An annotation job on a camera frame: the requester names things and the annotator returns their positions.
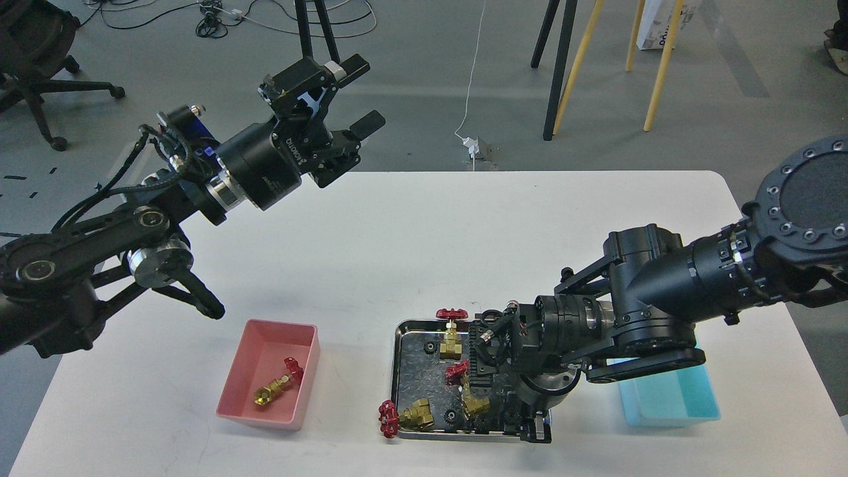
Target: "black tripod leg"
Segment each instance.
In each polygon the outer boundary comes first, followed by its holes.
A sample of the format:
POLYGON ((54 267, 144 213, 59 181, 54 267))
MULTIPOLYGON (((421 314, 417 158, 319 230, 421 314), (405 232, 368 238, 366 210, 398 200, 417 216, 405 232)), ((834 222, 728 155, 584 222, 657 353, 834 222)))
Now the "black tripod leg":
POLYGON ((536 40, 536 49, 533 50, 533 59, 530 60, 531 68, 538 68, 538 62, 542 60, 542 52, 544 51, 544 45, 548 42, 550 27, 554 24, 556 10, 559 7, 560 0, 548 1, 548 10, 544 12, 544 20, 542 20, 542 30, 540 30, 538 33, 538 40, 536 40))
POLYGON ((324 31, 326 39, 326 49, 330 52, 330 59, 336 63, 341 63, 342 59, 338 57, 338 48, 336 48, 336 37, 332 35, 330 26, 330 17, 326 14, 326 4, 324 0, 313 0, 315 11, 318 12, 318 20, 321 21, 321 29, 324 31))
POLYGON ((550 85, 550 98, 548 99, 548 114, 544 118, 544 131, 542 139, 550 141, 554 138, 554 123, 556 122, 556 108, 560 105, 562 94, 562 79, 566 75, 566 62, 568 60, 568 47, 572 42, 572 30, 574 28, 574 14, 577 11, 577 0, 566 0, 566 11, 562 14, 562 31, 560 31, 560 46, 556 49, 556 63, 554 64, 554 80, 550 85))
POLYGON ((306 13, 306 0, 294 0, 294 11, 298 17, 300 50, 304 53, 304 58, 312 58, 312 37, 310 36, 310 19, 306 13))

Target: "electrical wire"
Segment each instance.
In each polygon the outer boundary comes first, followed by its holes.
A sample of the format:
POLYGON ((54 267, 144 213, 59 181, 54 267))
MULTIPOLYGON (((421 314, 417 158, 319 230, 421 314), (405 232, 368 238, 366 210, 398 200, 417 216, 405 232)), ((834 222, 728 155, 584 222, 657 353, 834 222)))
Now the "electrical wire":
MULTIPOLYGON (((374 31, 377 28, 377 14, 374 12, 374 7, 371 6, 371 2, 369 2, 368 0, 363 0, 363 1, 368 6, 369 15, 374 18, 374 25, 372 25, 371 28, 369 28, 368 30, 362 31, 361 33, 354 33, 352 35, 333 35, 335 38, 337 38, 337 39, 356 38, 358 36, 367 35, 368 33, 371 33, 372 31, 374 31)), ((280 31, 281 33, 288 33, 290 35, 299 35, 299 33, 297 33, 296 31, 288 31, 288 30, 283 30, 282 28, 276 28, 275 26, 267 25, 265 23, 254 20, 254 19, 248 17, 247 15, 242 15, 242 19, 245 20, 245 21, 249 21, 250 23, 253 23, 255 25, 261 26, 263 28, 267 28, 269 30, 280 31)), ((313 38, 324 38, 323 35, 311 34, 310 36, 313 37, 313 38)))
POLYGON ((91 19, 92 19, 92 18, 94 18, 94 15, 98 14, 98 11, 100 11, 100 9, 101 9, 101 8, 103 8, 103 4, 102 4, 102 3, 100 3, 100 4, 99 4, 99 6, 98 6, 97 8, 95 8, 95 9, 94 9, 94 13, 93 13, 93 14, 91 14, 91 15, 89 15, 89 16, 88 16, 88 18, 86 18, 86 21, 84 21, 84 22, 80 23, 80 28, 82 28, 82 27, 83 27, 86 23, 88 23, 89 21, 91 21, 91 19))
MULTIPOLYGON (((297 20, 298 20, 298 18, 297 18, 297 17, 293 17, 293 16, 292 16, 292 15, 288 12, 288 10, 286 10, 286 7, 283 7, 281 3, 278 3, 276 0, 271 0, 271 1, 272 1, 273 3, 276 3, 276 4, 277 4, 277 6, 279 6, 280 8, 282 8, 282 12, 283 12, 284 14, 286 14, 286 16, 287 16, 288 18, 290 18, 290 19, 292 19, 292 20, 295 20, 295 21, 297 21, 297 20)), ((339 5, 336 5, 334 8, 341 7, 341 6, 342 6, 342 5, 344 5, 345 3, 340 3, 339 5)), ((369 16, 371 16, 371 14, 373 14, 373 13, 374 13, 374 12, 373 12, 373 10, 372 10, 372 11, 369 11, 368 13, 366 13, 366 14, 364 14, 364 15, 361 15, 361 16, 360 16, 360 17, 358 17, 358 18, 354 18, 354 19, 352 19, 352 20, 337 21, 337 22, 332 22, 332 21, 331 21, 331 22, 330 22, 330 25, 347 25, 348 23, 354 23, 354 22, 357 22, 357 21, 360 21, 360 20, 366 19, 366 18, 368 18, 369 16)), ((307 23, 309 23, 310 25, 320 25, 320 24, 321 24, 321 22, 320 22, 320 21, 309 21, 309 22, 307 22, 307 23)))
POLYGON ((218 18, 218 12, 216 11, 221 10, 221 7, 223 7, 221 0, 203 0, 198 3, 200 3, 200 11, 204 14, 204 17, 194 27, 194 34, 201 38, 214 39, 226 36, 230 32, 227 28, 228 25, 218 18))
MULTIPOLYGON (((459 135, 460 129, 462 126, 466 124, 466 118, 468 117, 468 101, 471 98, 471 83, 474 82, 474 66, 477 65, 477 53, 480 51, 480 32, 483 31, 483 15, 486 13, 486 3, 488 0, 483 0, 483 11, 480 12, 480 26, 477 28, 477 47, 474 49, 474 61, 471 62, 471 77, 468 78, 468 93, 466 94, 466 113, 462 116, 462 122, 460 126, 456 128, 454 131, 454 135, 458 137, 460 140, 465 139, 464 137, 459 135)), ((474 157, 471 157, 471 167, 474 166, 474 157)))
POLYGON ((147 131, 142 130, 142 136, 138 138, 136 141, 136 145, 132 148, 132 151, 129 155, 126 156, 124 160, 124 164, 120 167, 120 169, 112 176, 111 179, 106 183, 105 186, 100 188, 96 193, 86 197, 81 200, 79 203, 68 209, 57 221, 56 224, 53 225, 53 231, 60 229, 61 227, 65 227, 70 225, 80 219, 86 212, 91 210, 95 205, 102 202, 106 199, 109 190, 116 184, 118 181, 129 171, 132 163, 135 162, 138 155, 144 149, 146 142, 148 140, 149 134, 147 131))
MULTIPOLYGON (((327 7, 327 8, 326 8, 326 11, 328 11, 328 12, 329 12, 330 10, 335 10, 336 8, 339 8, 339 7, 341 7, 342 5, 346 5, 346 4, 348 4, 348 3, 350 3, 350 0, 344 0, 344 1, 343 1, 343 2, 341 2, 341 3, 337 3, 337 4, 335 4, 335 5, 331 6, 331 7, 327 7)), ((307 9, 306 9, 306 11, 307 11, 307 12, 317 12, 318 10, 310 10, 310 9, 308 9, 308 8, 307 8, 307 9)))
POLYGON ((135 3, 138 2, 138 1, 139 0, 132 0, 131 2, 124 2, 124 3, 114 3, 114 2, 112 2, 113 5, 119 5, 119 6, 120 5, 129 5, 129 6, 124 7, 124 8, 103 8, 103 6, 106 2, 90 2, 89 3, 89 2, 86 2, 85 0, 82 0, 82 4, 84 4, 88 8, 95 10, 95 11, 102 9, 102 11, 104 11, 104 12, 125 12, 126 10, 132 10, 134 8, 141 8, 141 7, 147 7, 148 5, 153 5, 158 0, 149 0, 147 3, 142 3, 141 5, 136 5, 135 3))
POLYGON ((134 30, 134 29, 136 29, 136 28, 141 28, 142 26, 145 26, 145 25, 150 25, 150 24, 151 24, 151 23, 153 23, 155 20, 158 20, 158 19, 160 19, 160 18, 164 17, 165 15, 167 15, 167 14, 169 14, 169 13, 171 13, 171 12, 175 12, 175 11, 177 11, 177 10, 182 10, 182 9, 184 9, 184 8, 193 7, 194 5, 197 5, 197 4, 198 4, 197 2, 191 2, 191 3, 189 3, 188 5, 183 5, 183 6, 181 6, 181 7, 176 7, 176 8, 172 8, 172 9, 170 9, 170 10, 166 10, 166 11, 162 12, 161 14, 158 14, 158 15, 154 16, 152 19, 145 21, 144 23, 140 23, 140 24, 138 24, 138 25, 132 25, 132 26, 115 26, 115 25, 110 25, 110 24, 109 24, 109 22, 108 22, 108 21, 106 21, 106 16, 105 16, 105 15, 103 15, 103 11, 102 11, 102 9, 100 10, 100 18, 102 18, 102 19, 103 19, 103 23, 104 23, 107 27, 109 27, 109 28, 111 28, 111 29, 113 29, 113 30, 134 30))

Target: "gate valve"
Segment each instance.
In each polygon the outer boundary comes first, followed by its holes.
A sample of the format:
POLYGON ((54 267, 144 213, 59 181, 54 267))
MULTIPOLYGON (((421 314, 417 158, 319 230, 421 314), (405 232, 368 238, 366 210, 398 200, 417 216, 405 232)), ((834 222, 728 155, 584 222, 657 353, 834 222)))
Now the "gate valve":
POLYGON ((456 321, 454 320, 467 319, 468 311, 461 308, 459 310, 442 308, 436 311, 436 318, 448 320, 448 323, 444 326, 444 338, 438 346, 438 358, 460 359, 462 357, 462 342, 460 341, 460 334, 456 331, 456 321))

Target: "robotic arm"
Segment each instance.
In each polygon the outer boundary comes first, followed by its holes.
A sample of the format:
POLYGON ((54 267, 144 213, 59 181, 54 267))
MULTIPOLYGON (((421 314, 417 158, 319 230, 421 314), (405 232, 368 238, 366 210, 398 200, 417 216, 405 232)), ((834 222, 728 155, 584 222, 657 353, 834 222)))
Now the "robotic arm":
POLYGON ((656 224, 610 233, 604 256, 580 272, 562 270, 553 295, 477 315, 471 387, 508 376, 521 408, 516 432, 546 442, 542 418, 581 374, 610 383, 699 365, 698 322, 733 325, 740 311, 780 301, 848 300, 846 145, 831 137, 790 156, 742 208, 745 217, 714 235, 684 247, 656 224))
POLYGON ((0 354, 23 344, 41 357, 92 348, 107 319, 152 289, 218 319, 224 306, 193 273, 180 222, 200 211, 221 224, 247 199, 266 210, 310 174, 324 188, 360 162, 361 141, 385 124, 376 111, 349 129, 330 132, 327 108, 339 88, 369 70, 354 55, 318 65, 305 57, 259 86, 274 115, 219 143, 198 119, 202 108, 159 113, 159 128, 143 125, 125 167, 102 190, 68 211, 51 233, 26 235, 0 248, 0 354), (151 138, 169 163, 140 186, 113 188, 151 138), (78 222, 114 195, 125 203, 78 222), (117 267, 95 267, 118 256, 117 267), (132 276, 108 300, 96 289, 132 276), (184 289, 172 286, 179 282, 184 289))

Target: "white power cord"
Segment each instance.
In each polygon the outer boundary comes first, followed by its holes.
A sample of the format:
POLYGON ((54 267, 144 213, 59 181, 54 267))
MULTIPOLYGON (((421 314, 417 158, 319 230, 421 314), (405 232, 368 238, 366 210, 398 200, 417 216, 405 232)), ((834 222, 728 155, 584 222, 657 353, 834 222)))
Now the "white power cord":
POLYGON ((477 46, 474 49, 474 61, 471 62, 471 74, 468 78, 468 92, 466 94, 466 113, 462 116, 462 122, 460 126, 456 128, 454 131, 454 136, 458 137, 462 141, 462 145, 468 148, 468 154, 471 156, 471 170, 474 171, 474 158, 480 152, 480 145, 477 143, 476 139, 471 139, 470 137, 462 137, 459 132, 462 129, 462 126, 466 124, 466 118, 468 117, 468 101, 471 99, 471 84, 474 82, 474 67, 477 65, 477 53, 480 52, 480 33, 483 31, 483 16, 486 14, 486 3, 488 0, 483 0, 483 11, 480 12, 480 25, 477 28, 477 46))

